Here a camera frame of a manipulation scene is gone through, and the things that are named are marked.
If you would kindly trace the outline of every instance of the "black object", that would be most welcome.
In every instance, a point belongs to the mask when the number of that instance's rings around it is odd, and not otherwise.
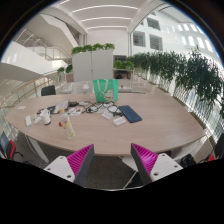
[[[191,165],[195,165],[196,162],[194,161],[194,158],[191,154],[187,154],[185,157],[183,157],[180,161],[180,165],[185,168]]]
[[[147,185],[147,184],[152,183],[152,180],[151,180],[148,172],[146,171],[141,158],[139,157],[137,151],[135,150],[135,148],[132,144],[131,144],[131,155],[132,155],[133,159],[135,160],[142,184]]]
[[[122,79],[121,75],[117,75],[116,79]]]
[[[224,134],[222,133],[214,149],[215,157],[218,159],[224,156]]]
[[[55,86],[46,86],[41,89],[41,96],[56,95]]]
[[[119,106],[118,108],[129,120],[130,123],[142,120],[142,118],[130,106],[125,105],[125,106]]]
[[[76,101],[75,102],[70,102],[69,103],[69,107],[75,107],[77,106],[79,103],[77,103]]]
[[[47,109],[50,111],[50,114],[53,114],[54,109],[55,109],[55,106],[53,106],[53,107],[48,107]]]

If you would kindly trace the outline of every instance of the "ceiling light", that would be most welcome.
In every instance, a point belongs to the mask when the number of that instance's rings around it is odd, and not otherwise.
[[[121,8],[138,9],[136,7],[130,7],[130,6],[124,6],[124,5],[98,5],[98,6],[92,6],[92,7],[77,9],[77,10],[72,11],[72,12],[78,12],[78,11],[81,11],[81,10],[93,9],[93,8],[102,8],[102,7],[121,7]]]
[[[81,20],[81,21],[84,22],[84,21],[94,20],[94,19],[131,19],[131,18],[125,18],[125,17],[98,17],[98,18],[84,19],[84,20]]]
[[[60,5],[61,5],[61,4],[64,4],[65,2],[69,2],[69,1],[70,1],[70,0],[63,1],[63,2],[60,3]]]
[[[95,26],[95,27],[89,27],[88,29],[95,29],[95,28],[127,28],[126,26]]]

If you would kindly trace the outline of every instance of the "wooden table top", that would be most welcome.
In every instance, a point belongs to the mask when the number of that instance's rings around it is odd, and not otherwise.
[[[30,115],[32,120],[38,109],[54,106],[66,99],[70,99],[71,102],[81,102],[83,95],[66,94],[25,99],[17,104],[5,119],[20,132],[25,133],[26,116]],[[95,102],[94,94],[91,94],[91,102]],[[42,121],[34,124],[32,120],[27,136],[71,152],[94,144],[96,155],[130,156],[131,143],[160,153],[182,147],[205,135],[204,130],[192,115],[170,96],[119,93],[115,104],[129,105],[143,120],[136,123],[127,121],[125,124],[116,126],[113,119],[107,120],[100,113],[70,116],[75,138],[68,140],[64,129],[58,125],[60,115],[53,114],[49,125],[44,125]],[[26,106],[26,108],[19,110],[20,106]]]

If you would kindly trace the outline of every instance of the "paper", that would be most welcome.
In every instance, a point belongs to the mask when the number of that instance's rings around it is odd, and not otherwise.
[[[82,107],[73,107],[70,108],[69,111],[67,112],[68,115],[75,115],[79,116],[82,113],[83,108]]]
[[[20,107],[18,107],[18,110],[23,110],[25,108],[26,108],[26,106],[20,106]]]
[[[126,120],[124,119],[124,117],[120,117],[114,120],[114,124],[116,124],[117,126],[126,123]]]
[[[110,113],[110,112],[104,112],[101,116],[105,117],[108,120],[110,120],[113,117],[113,114]]]
[[[69,100],[66,100],[66,101],[63,101],[63,102],[59,103],[58,105],[56,105],[56,107],[54,109],[54,114],[58,113],[60,108],[67,109],[68,108],[68,101]]]

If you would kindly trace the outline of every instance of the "large window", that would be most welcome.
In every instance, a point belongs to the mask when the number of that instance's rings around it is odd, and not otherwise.
[[[150,34],[149,38],[150,38],[150,48],[151,49],[155,49],[155,50],[159,50],[159,51],[163,50],[161,37],[157,37],[157,36]]]
[[[133,45],[139,47],[145,47],[145,33],[134,32],[133,33]]]
[[[157,20],[147,18],[148,26],[160,30],[159,22]]]

